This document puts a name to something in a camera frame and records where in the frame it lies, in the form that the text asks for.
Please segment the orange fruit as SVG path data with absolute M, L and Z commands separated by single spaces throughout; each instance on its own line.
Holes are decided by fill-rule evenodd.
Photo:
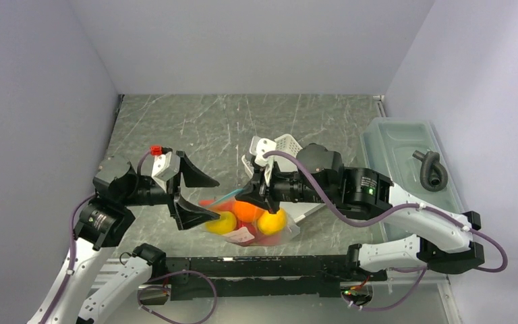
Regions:
M 233 203 L 233 213 L 238 220 L 253 223 L 263 215 L 264 210 L 248 202 L 236 200 Z

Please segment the yellow mango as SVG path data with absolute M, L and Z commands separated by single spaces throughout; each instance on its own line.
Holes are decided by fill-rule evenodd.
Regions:
M 256 221 L 256 227 L 265 236 L 271 236 L 282 231 L 287 225 L 287 214 L 283 209 L 279 209 L 276 213 L 263 214 Z

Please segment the white perforated plastic basket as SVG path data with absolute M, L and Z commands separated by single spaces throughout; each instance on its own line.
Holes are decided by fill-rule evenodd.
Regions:
M 249 178 L 253 174 L 254 158 L 256 156 L 257 147 L 261 149 L 276 149 L 277 151 L 283 151 L 292 156 L 296 156 L 302 149 L 302 146 L 298 141 L 290 134 L 283 134 L 274 140 L 268 138 L 261 138 L 259 136 L 253 136 L 248 148 L 245 153 L 241 156 L 241 162 L 245 167 L 246 174 Z M 280 207 L 290 216 L 295 223 L 303 221 L 307 216 L 320 210 L 324 205 L 315 203 L 293 203 L 293 202 L 282 202 Z

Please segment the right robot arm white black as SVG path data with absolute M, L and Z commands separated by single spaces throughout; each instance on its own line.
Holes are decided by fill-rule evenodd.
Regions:
M 309 144 L 296 155 L 259 152 L 238 201 L 275 213 L 281 203 L 322 203 L 342 222 L 363 228 L 388 223 L 407 237 L 349 248 L 345 272 L 353 280 L 386 269 L 425 268 L 457 275 L 480 269 L 484 249 L 473 235 L 477 213 L 452 213 L 414 196 L 389 177 L 346 167 L 340 153 Z

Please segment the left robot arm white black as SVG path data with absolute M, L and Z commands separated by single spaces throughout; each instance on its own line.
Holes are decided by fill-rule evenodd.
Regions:
M 161 249 L 143 243 L 102 287 L 93 284 L 135 221 L 132 208 L 165 205 L 180 230 L 217 220 L 218 213 L 194 205 L 181 187 L 214 188 L 219 183 L 198 169 L 183 151 L 152 147 L 152 173 L 121 156 L 103 160 L 93 178 L 94 193 L 71 216 L 69 250 L 32 323 L 104 323 L 131 294 L 157 289 L 164 279 L 187 281 L 188 262 L 171 261 Z

